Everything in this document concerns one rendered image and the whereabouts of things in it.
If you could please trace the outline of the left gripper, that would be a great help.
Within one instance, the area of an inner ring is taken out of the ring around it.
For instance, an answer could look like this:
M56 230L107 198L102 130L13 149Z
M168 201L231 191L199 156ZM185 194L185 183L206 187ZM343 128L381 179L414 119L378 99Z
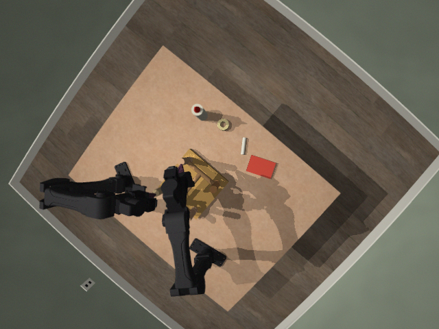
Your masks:
M133 191L135 191L135 190L145 191L146 188L147 188L146 186L141 186L140 184L133 184L132 185ZM156 193L145 192L145 197L155 197L155 196L156 196Z

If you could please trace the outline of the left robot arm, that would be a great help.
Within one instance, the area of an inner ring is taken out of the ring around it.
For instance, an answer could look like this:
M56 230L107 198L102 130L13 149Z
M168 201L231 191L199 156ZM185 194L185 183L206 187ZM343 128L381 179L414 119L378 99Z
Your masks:
M135 183L127 163L115 165L115 171L115 177L96 182L70 182L68 178L41 182L40 192L45 193L45 203L42 203L44 199L40 200L39 208L44 210L56 205L94 219L106 219L115 214L140 217L144 212L154 211L158 200L145 197L145 191L132 191Z

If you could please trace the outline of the red flat block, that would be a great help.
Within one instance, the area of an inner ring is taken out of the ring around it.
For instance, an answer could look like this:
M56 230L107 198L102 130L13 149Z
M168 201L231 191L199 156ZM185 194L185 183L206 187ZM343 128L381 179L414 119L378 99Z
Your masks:
M246 171L271 179L275 162L251 155Z

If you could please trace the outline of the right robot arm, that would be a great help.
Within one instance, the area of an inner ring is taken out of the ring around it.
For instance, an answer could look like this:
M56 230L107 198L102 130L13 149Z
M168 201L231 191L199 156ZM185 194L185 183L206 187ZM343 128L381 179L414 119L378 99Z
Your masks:
M199 239L194 239L189 247L190 211L186 207L187 178L179 176L176 166L168 167L164 171L163 178L165 181L161 185L161 190L167 210L163 215L162 225L166 229L172 246L176 270L176 285L173 284L170 288L170 295L173 297L204 294L206 271L211 268L212 263L221 267L226 260L226 255ZM193 267L189 249L197 253Z

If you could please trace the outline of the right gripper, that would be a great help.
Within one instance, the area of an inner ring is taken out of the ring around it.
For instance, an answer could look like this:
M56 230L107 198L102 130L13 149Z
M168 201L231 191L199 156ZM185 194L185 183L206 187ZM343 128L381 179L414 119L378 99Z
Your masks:
M182 164L180 164L180 166L178 167L178 172L180 177L187 178L188 188L195 186L195 182L192 180L191 172L190 171L185 172Z

